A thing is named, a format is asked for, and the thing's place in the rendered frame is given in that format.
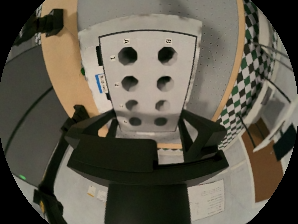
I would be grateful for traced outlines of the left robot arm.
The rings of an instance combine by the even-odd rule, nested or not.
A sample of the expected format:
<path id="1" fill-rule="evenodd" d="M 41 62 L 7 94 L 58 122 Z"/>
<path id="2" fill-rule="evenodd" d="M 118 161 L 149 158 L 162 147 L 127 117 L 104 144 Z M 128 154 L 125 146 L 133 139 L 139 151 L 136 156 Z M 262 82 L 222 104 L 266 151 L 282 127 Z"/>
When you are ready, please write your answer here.
<path id="1" fill-rule="evenodd" d="M 36 22 L 35 22 L 36 19 Z M 39 22 L 40 21 L 40 22 Z M 39 22 L 39 23 L 38 23 Z M 38 26 L 37 26 L 38 25 Z M 27 22 L 19 32 L 20 35 L 15 39 L 16 44 L 13 43 L 12 47 L 19 46 L 23 42 L 30 40 L 35 34 L 45 33 L 45 37 L 49 37 L 56 30 L 56 9 L 52 9 L 48 15 L 40 17 L 37 20 L 37 10 L 30 16 Z M 37 32 L 37 33 L 36 33 Z M 12 48 L 11 47 L 11 48 Z"/>

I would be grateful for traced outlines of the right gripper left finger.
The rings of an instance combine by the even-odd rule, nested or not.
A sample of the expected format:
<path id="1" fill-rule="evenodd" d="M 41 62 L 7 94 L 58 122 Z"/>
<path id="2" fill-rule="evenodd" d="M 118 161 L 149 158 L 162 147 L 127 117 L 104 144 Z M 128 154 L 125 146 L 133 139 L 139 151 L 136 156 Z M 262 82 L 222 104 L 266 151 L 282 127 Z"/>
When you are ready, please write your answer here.
<path id="1" fill-rule="evenodd" d="M 105 137 L 116 137 L 118 122 L 115 117 L 115 113 L 113 108 L 102 113 L 76 123 L 70 127 L 68 131 L 80 132 L 87 135 L 99 136 L 98 131 L 107 124 L 110 120 L 112 120 L 109 130 Z"/>

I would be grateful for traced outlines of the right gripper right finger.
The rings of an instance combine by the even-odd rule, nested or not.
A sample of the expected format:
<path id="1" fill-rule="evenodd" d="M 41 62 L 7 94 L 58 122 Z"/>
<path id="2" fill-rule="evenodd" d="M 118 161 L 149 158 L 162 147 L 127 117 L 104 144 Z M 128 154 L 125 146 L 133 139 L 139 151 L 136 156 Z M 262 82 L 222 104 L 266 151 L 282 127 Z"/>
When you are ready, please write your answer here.
<path id="1" fill-rule="evenodd" d="M 197 130 L 198 135 L 195 141 L 192 140 L 186 128 L 184 119 Z M 196 115 L 185 109 L 182 111 L 178 128 L 184 162 L 193 161 L 201 150 L 217 147 L 228 133 L 224 125 Z"/>

